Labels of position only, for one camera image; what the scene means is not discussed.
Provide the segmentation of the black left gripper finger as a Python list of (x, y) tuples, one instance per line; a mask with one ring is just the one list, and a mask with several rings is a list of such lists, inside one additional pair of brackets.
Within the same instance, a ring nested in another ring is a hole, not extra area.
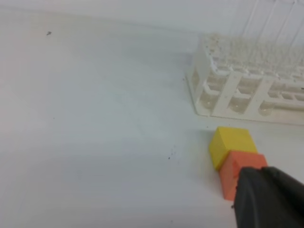
[(304, 185), (276, 167), (244, 167), (233, 206), (239, 228), (302, 228)]

